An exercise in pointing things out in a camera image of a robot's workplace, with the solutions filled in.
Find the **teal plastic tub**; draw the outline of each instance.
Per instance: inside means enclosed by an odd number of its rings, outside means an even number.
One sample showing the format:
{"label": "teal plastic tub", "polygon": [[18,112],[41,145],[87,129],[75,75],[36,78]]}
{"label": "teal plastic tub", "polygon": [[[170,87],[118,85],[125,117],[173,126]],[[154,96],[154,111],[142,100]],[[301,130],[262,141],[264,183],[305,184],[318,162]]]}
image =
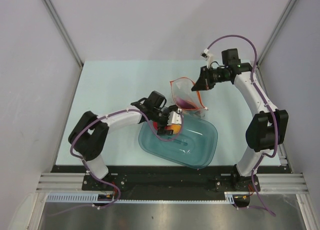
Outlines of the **teal plastic tub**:
{"label": "teal plastic tub", "polygon": [[179,137],[170,142],[159,140],[144,123],[140,134],[140,147],[147,153],[160,158],[202,169],[212,161],[218,142],[218,132],[208,121],[184,115],[183,130]]}

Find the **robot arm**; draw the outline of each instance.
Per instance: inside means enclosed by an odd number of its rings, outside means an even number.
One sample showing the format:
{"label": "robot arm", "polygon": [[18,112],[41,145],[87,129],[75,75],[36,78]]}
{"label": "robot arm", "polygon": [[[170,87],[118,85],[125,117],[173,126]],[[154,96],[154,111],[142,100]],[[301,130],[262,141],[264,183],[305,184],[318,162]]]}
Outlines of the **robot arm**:
{"label": "robot arm", "polygon": [[201,67],[200,76],[192,91],[212,89],[216,83],[230,81],[244,96],[248,104],[253,120],[250,123],[245,137],[248,147],[242,159],[235,165],[236,178],[249,177],[255,169],[261,156],[274,149],[275,128],[270,110],[274,113],[278,129],[278,144],[284,141],[288,113],[278,108],[268,99],[257,82],[256,74],[251,78],[252,67],[249,63],[241,63],[237,49],[228,49],[222,52],[224,67],[211,68],[213,57],[206,49],[202,56],[207,60],[207,65]]}
{"label": "robot arm", "polygon": [[[172,135],[180,132],[182,125],[181,109],[178,109],[176,105],[164,107],[165,104],[165,97],[153,91],[148,98],[132,103],[126,110],[101,116],[88,111],[82,115],[68,141],[72,144],[75,138],[80,135],[74,149],[82,155],[89,170],[98,179],[103,179],[109,173],[101,156],[108,133],[128,125],[140,124],[146,121],[145,116],[156,122],[157,135]],[[94,121],[97,122],[89,128],[92,131],[91,133],[88,129],[80,134]]]}

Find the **gray wall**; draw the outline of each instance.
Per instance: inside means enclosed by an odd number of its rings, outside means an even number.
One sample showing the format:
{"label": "gray wall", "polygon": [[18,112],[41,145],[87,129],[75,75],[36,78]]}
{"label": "gray wall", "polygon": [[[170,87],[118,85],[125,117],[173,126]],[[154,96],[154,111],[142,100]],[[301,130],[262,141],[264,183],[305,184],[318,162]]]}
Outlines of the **gray wall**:
{"label": "gray wall", "polygon": [[0,229],[59,144],[80,70],[41,0],[0,0]]}
{"label": "gray wall", "polygon": [[[216,38],[240,34],[261,51],[288,0],[52,0],[82,60],[201,59]],[[253,60],[244,40],[237,46]]]}
{"label": "gray wall", "polygon": [[261,70],[270,98],[289,113],[285,146],[320,213],[320,0],[299,0]]}

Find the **purple cable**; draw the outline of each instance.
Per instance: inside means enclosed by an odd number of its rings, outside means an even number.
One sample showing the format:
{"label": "purple cable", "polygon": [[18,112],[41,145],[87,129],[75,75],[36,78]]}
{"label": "purple cable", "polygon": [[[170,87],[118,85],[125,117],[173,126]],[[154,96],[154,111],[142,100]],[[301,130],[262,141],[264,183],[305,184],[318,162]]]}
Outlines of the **purple cable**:
{"label": "purple cable", "polygon": [[244,39],[253,48],[253,51],[254,51],[254,62],[253,62],[253,67],[252,67],[252,71],[251,71],[251,75],[250,75],[251,82],[252,82],[253,86],[255,87],[255,89],[257,90],[257,92],[260,95],[260,97],[262,98],[262,100],[263,100],[264,104],[266,105],[267,109],[269,110],[269,112],[270,112],[270,114],[272,116],[273,124],[274,124],[274,134],[275,134],[274,151],[273,151],[272,155],[269,155],[269,154],[266,154],[266,153],[264,153],[264,155],[268,156],[269,158],[274,158],[277,155],[277,150],[278,150],[278,124],[277,124],[277,119],[276,119],[276,116],[275,116],[274,112],[272,111],[271,107],[269,106],[268,101],[266,100],[265,96],[263,95],[263,93],[261,92],[261,90],[259,89],[258,85],[255,83],[255,80],[254,80],[254,73],[255,73],[255,69],[256,69],[256,66],[257,66],[257,59],[258,59],[257,49],[256,49],[255,45],[248,38],[245,38],[244,36],[237,35],[237,34],[229,34],[229,35],[224,35],[224,36],[216,39],[214,42],[212,42],[207,47],[207,49],[210,49],[211,46],[213,46],[219,40],[224,39],[224,38],[228,38],[228,37],[237,37],[237,38]]}
{"label": "purple cable", "polygon": [[277,150],[278,150],[278,124],[277,124],[277,119],[276,119],[276,116],[273,112],[273,110],[271,109],[271,107],[269,106],[269,103],[268,101],[266,100],[265,96],[263,95],[263,93],[261,92],[261,90],[259,89],[258,85],[256,84],[255,80],[254,80],[254,73],[255,73],[255,69],[256,69],[256,66],[257,66],[257,59],[258,59],[258,54],[257,54],[257,49],[255,47],[255,45],[247,38],[245,38],[244,36],[241,36],[241,35],[237,35],[237,34],[229,34],[229,35],[225,35],[225,36],[222,36],[218,39],[216,39],[215,41],[213,41],[208,47],[207,49],[210,49],[211,46],[213,46],[216,42],[218,42],[219,40],[221,39],[224,39],[224,38],[227,38],[227,37],[237,37],[237,38],[241,38],[241,39],[244,39],[246,40],[250,45],[251,47],[253,48],[253,51],[254,51],[254,62],[253,62],[253,67],[252,67],[252,71],[251,71],[251,75],[250,75],[250,78],[251,78],[251,83],[252,85],[255,87],[255,89],[257,90],[258,94],[260,95],[260,97],[262,98],[265,106],[267,107],[268,111],[270,112],[271,116],[272,116],[272,120],[273,120],[273,125],[274,125],[274,151],[273,151],[273,154],[272,155],[269,155],[267,153],[263,153],[260,157],[260,159],[258,160],[257,164],[254,166],[254,168],[252,169],[252,172],[251,172],[251,181],[252,181],[252,185],[254,187],[254,190],[256,192],[256,195],[258,196],[260,202],[262,203],[262,205],[264,207],[259,207],[259,206],[250,206],[248,208],[251,208],[251,209],[263,209],[263,210],[266,210],[268,211],[273,217],[276,216],[276,214],[274,212],[272,212],[267,206],[266,204],[264,203],[264,201],[262,200],[256,186],[254,185],[254,175],[255,175],[255,170],[259,167],[261,161],[264,159],[264,156],[267,156],[269,158],[274,158],[276,155],[277,155]]}
{"label": "purple cable", "polygon": [[[179,132],[178,132],[173,138],[171,138],[171,139],[163,139],[163,138],[161,138],[161,137],[157,134],[156,130],[154,129],[154,127],[153,127],[152,123],[150,122],[150,120],[148,119],[148,117],[147,117],[143,112],[141,112],[141,111],[139,111],[139,110],[137,110],[137,109],[120,110],[120,111],[118,111],[118,112],[109,114],[109,115],[108,115],[108,118],[109,118],[109,117],[112,117],[112,116],[115,116],[115,115],[118,115],[118,114],[125,113],[125,112],[137,112],[137,113],[143,115],[144,118],[145,118],[145,120],[146,120],[146,122],[148,123],[151,131],[153,132],[153,134],[154,134],[158,139],[160,139],[161,141],[164,141],[164,142],[170,142],[170,141],[175,140],[175,139],[180,135],[180,133],[182,132],[182,129],[183,129],[183,127],[184,127],[184,116],[183,116],[182,113],[181,113],[181,114],[180,114],[180,115],[181,115],[181,128],[180,128]],[[79,140],[79,138],[81,137],[82,134],[84,134],[84,133],[85,133],[90,127],[92,127],[94,124],[96,124],[97,122],[99,122],[99,121],[101,121],[101,120],[103,120],[103,119],[105,119],[105,118],[107,118],[106,115],[104,115],[104,116],[102,116],[102,117],[100,117],[100,118],[97,118],[96,120],[94,120],[93,122],[91,122],[90,124],[88,124],[88,125],[87,125],[84,129],[82,129],[81,132],[74,138],[74,140],[73,140],[73,142],[72,142],[72,144],[71,144],[71,147],[70,147],[70,154],[71,154],[72,156],[76,157],[76,158],[81,159],[84,167],[86,168],[86,170],[90,173],[90,175],[91,175],[95,180],[97,180],[97,181],[99,181],[99,182],[101,182],[101,183],[103,183],[103,184],[107,184],[107,185],[109,185],[109,186],[111,186],[111,187],[114,187],[114,188],[118,191],[118,196],[117,196],[116,199],[114,199],[112,202],[108,203],[108,204],[105,205],[105,206],[98,206],[99,209],[104,209],[104,208],[110,207],[110,206],[113,205],[116,201],[118,201],[118,200],[120,199],[120,196],[121,196],[121,191],[120,191],[120,189],[119,189],[116,185],[114,185],[114,184],[112,184],[112,183],[108,183],[108,182],[106,182],[106,181],[103,181],[103,180],[99,179],[96,175],[94,175],[94,174],[90,171],[90,169],[89,169],[89,167],[88,167],[87,162],[85,161],[85,159],[84,159],[82,156],[75,154],[75,153],[73,152],[73,149],[75,148],[76,142]],[[75,206],[75,207],[72,207],[72,208],[63,210],[63,211],[58,212],[58,213],[55,213],[55,214],[50,214],[50,215],[48,215],[48,216],[49,216],[49,217],[53,217],[53,216],[56,216],[56,215],[59,215],[59,214],[63,214],[63,213],[69,212],[69,211],[71,211],[71,210],[74,210],[74,209],[77,209],[77,208],[82,208],[82,207],[93,207],[93,206],[92,206],[91,204],[78,205],[78,206]]]}

